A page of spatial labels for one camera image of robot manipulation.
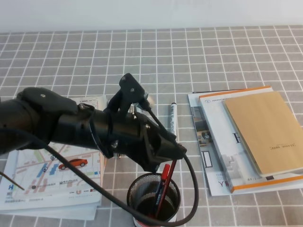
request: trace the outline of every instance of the red car illustration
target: red car illustration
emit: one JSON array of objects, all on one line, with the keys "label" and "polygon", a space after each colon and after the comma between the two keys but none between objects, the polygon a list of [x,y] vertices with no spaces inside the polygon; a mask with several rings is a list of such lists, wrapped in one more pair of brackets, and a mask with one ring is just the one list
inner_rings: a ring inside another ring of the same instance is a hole
[{"label": "red car illustration", "polygon": [[[69,161],[69,163],[71,163],[73,166],[84,167],[88,162],[87,162],[86,159],[77,158],[77,159],[72,159],[71,161]],[[65,167],[64,164],[61,164],[61,165],[59,165],[58,168],[61,169],[61,170],[64,170],[66,167]]]}]

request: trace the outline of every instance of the notebook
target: notebook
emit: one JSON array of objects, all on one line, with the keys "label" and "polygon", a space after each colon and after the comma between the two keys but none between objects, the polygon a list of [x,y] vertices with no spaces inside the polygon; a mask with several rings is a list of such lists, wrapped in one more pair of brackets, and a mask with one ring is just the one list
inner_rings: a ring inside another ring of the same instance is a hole
[{"label": "notebook", "polygon": [[303,169],[303,130],[279,92],[231,98],[225,105],[262,177]]}]

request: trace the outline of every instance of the screw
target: screw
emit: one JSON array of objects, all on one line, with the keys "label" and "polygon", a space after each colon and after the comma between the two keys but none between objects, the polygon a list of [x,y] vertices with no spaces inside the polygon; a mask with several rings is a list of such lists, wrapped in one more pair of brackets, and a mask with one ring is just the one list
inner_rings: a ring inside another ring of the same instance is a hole
[{"label": "screw", "polygon": [[80,103],[80,104],[79,104],[79,108],[80,108],[81,110],[83,110],[83,109],[85,108],[84,104],[83,104],[83,103]]},{"label": "screw", "polygon": [[115,142],[112,143],[112,148],[117,148],[118,147],[118,141],[116,140]]}]

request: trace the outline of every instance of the tiled table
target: tiled table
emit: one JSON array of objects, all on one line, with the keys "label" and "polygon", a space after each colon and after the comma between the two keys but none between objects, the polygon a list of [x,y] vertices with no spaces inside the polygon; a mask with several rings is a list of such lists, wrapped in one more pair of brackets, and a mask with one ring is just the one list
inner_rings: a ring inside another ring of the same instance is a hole
[{"label": "tiled table", "polygon": [[[211,197],[205,184],[187,93],[271,85],[303,125],[303,26],[250,26],[128,31],[0,34],[0,96],[11,99],[28,86],[67,97],[108,97],[132,73],[152,94],[168,125],[178,103],[178,140],[188,149],[200,187],[200,203],[187,226],[303,226],[302,190]],[[3,170],[6,158],[0,157]],[[104,187],[125,201],[143,174],[128,158],[111,159]],[[178,219],[193,203],[184,161],[173,179],[182,194]],[[128,227],[131,216],[106,199],[94,221],[0,215],[1,227]]]}]

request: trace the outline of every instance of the stack of papers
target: stack of papers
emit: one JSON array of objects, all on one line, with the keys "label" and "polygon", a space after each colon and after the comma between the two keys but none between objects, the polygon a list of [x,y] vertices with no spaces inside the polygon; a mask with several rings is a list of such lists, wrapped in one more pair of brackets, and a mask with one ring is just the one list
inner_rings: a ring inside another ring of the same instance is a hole
[{"label": "stack of papers", "polygon": [[[268,87],[264,91],[270,92],[272,89]],[[188,95],[211,194],[243,194],[303,187],[301,173],[269,178],[258,175],[222,103],[231,97],[226,92]]]},{"label": "stack of papers", "polygon": [[[105,96],[73,99],[103,110]],[[98,150],[51,143],[50,146],[102,186],[105,159]],[[45,150],[12,151],[4,173],[25,190],[3,178],[0,213],[48,218],[93,220],[101,194]]]}]

